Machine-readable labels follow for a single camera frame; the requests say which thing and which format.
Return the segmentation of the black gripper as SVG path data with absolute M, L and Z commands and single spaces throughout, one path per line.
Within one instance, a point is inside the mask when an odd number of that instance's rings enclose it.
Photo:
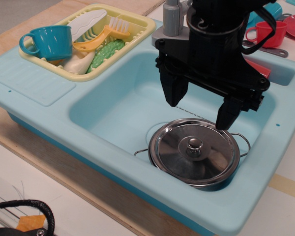
M 248 16 L 213 23 L 192 16 L 189 39 L 159 39 L 156 66 L 167 103 L 175 107 L 193 83 L 224 97 L 216 128 L 228 130 L 241 111 L 258 110 L 269 82 L 243 58 L 255 49 L 242 46 Z

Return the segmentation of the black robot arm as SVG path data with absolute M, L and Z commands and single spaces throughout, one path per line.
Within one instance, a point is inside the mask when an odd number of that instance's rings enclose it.
M 187 40 L 160 38 L 156 66 L 166 101 L 176 106 L 189 83 L 224 98 L 216 128 L 229 129 L 241 111 L 258 110 L 270 83 L 244 59 L 262 47 L 244 48 L 243 38 L 251 12 L 270 26 L 266 39 L 276 32 L 276 20 L 265 0 L 195 0 L 187 11 Z

